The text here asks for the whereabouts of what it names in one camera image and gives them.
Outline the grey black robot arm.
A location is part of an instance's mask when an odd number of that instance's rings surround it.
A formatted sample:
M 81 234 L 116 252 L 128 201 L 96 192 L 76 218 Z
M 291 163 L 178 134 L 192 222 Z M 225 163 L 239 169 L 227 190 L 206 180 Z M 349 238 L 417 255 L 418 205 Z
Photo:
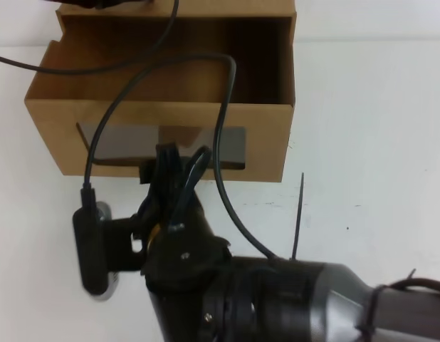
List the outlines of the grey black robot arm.
M 233 256 L 194 190 L 210 157 L 157 147 L 142 274 L 166 341 L 440 341 L 440 281 L 372 287 L 341 264 Z

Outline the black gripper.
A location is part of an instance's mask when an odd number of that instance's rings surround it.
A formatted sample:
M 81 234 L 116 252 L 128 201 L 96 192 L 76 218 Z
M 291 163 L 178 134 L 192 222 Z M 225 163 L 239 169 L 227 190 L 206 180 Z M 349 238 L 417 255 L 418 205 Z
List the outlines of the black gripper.
M 210 160 L 211 149 L 201 146 L 178 182 L 182 160 L 171 142 L 157 145 L 156 157 L 139 167 L 140 184 L 150 186 L 139 214 L 154 205 L 166 209 L 174 200 L 171 228 L 160 229 L 152 240 L 141 271 L 165 341 L 198 339 L 203 297 L 231 257 L 229 243 L 214 235 L 194 191 Z

